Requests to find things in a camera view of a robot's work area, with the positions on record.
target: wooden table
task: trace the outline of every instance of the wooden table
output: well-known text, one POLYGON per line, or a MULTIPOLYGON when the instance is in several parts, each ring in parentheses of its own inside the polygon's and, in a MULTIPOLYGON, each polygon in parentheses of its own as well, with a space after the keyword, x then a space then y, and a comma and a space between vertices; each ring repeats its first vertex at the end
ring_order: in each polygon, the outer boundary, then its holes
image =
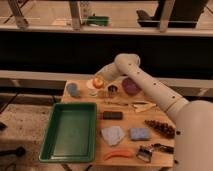
POLYGON ((89 90, 86 87, 87 80, 69 80, 68 83, 76 83, 78 85, 78 90, 81 95, 81 98, 73 98, 69 95, 66 88, 64 89, 64 94, 62 97, 62 102, 95 102, 97 103, 97 132, 96 132, 96 156, 95 160, 91 162, 92 165, 114 165, 114 166, 144 166, 144 167, 172 167, 173 163, 173 155, 165 154, 162 152, 155 151, 153 152, 151 163, 146 163, 136 156, 133 158, 121 158, 115 157, 109 160, 104 160, 103 156, 116 149, 132 149, 137 153, 139 147, 141 145, 151 145, 154 143, 162 143, 164 145, 174 146, 173 139, 166 139, 162 137, 159 133, 151 130, 151 140, 150 141, 131 141, 129 138, 129 128, 131 127, 147 127, 144 124, 145 120, 158 120, 161 122, 167 122, 171 125, 173 123, 169 120, 169 118, 162 112, 158 107, 153 107, 148 111, 135 113, 134 108, 131 103, 133 101, 139 100, 149 100, 148 97, 144 95, 143 92, 140 92, 136 96, 128 96, 121 87, 121 80, 115 81, 112 84, 118 87, 118 95, 114 98, 99 98, 92 97, 89 95, 89 90), (127 102, 128 106, 119 106, 119 105, 109 105, 105 104, 105 100, 110 101, 119 101, 119 102, 127 102), (123 112, 123 120, 102 120, 101 113, 103 111, 122 111, 123 112), (110 147, 101 137, 101 129, 109 126, 120 126, 124 132, 124 139, 115 147, 110 147))

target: glass railing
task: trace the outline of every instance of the glass railing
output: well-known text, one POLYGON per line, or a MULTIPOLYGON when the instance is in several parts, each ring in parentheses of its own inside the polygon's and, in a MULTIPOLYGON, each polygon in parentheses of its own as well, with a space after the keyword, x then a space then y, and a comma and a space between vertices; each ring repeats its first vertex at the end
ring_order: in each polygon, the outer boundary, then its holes
POLYGON ((213 31, 213 0, 1 0, 0 29, 194 33, 213 31))

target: toy carrot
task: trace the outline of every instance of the toy carrot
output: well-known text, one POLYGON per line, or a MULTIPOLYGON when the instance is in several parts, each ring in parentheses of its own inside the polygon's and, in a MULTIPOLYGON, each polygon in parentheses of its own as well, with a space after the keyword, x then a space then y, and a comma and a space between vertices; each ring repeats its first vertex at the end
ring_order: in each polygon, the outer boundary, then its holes
POLYGON ((111 152, 107 153, 104 156, 104 160, 108 160, 112 157, 127 157, 127 158, 130 158, 130 157, 133 157, 133 156, 134 156, 134 153, 130 150, 115 150, 115 151, 111 151, 111 152))

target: purple onion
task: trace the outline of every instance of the purple onion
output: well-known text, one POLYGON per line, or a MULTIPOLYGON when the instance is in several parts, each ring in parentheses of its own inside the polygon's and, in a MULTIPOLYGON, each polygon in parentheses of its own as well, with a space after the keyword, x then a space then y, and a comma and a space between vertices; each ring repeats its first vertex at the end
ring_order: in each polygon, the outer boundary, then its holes
POLYGON ((123 79, 122 87, 124 91, 131 96, 136 95, 141 91, 137 84, 129 77, 123 79))

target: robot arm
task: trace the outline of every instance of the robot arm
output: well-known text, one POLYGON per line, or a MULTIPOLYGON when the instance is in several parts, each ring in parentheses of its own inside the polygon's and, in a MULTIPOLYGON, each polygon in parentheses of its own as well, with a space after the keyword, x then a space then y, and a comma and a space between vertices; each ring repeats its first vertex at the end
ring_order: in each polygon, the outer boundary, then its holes
POLYGON ((176 124, 174 171, 213 170, 213 104, 189 102, 180 94, 151 77, 138 66, 139 56, 119 54, 100 72, 106 81, 126 74, 150 96, 176 124))
POLYGON ((145 73, 138 67, 139 65, 139 56, 135 54, 119 54, 116 56, 114 63, 105 66, 99 72, 108 81, 114 80, 122 74, 128 75, 175 123, 177 113, 188 101, 145 73))

